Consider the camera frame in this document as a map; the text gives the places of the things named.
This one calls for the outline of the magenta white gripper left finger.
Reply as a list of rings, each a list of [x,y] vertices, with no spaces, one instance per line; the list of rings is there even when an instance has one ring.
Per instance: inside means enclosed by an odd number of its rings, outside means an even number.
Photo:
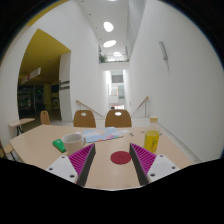
[[[95,144],[90,144],[70,156],[60,156],[47,168],[47,171],[79,186],[84,186],[95,154]]]

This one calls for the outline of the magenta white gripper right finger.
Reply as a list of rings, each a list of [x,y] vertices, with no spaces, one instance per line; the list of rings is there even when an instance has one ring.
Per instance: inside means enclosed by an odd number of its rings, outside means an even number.
[[[179,170],[179,167],[164,154],[155,155],[134,143],[130,144],[129,153],[141,186],[152,183]]]

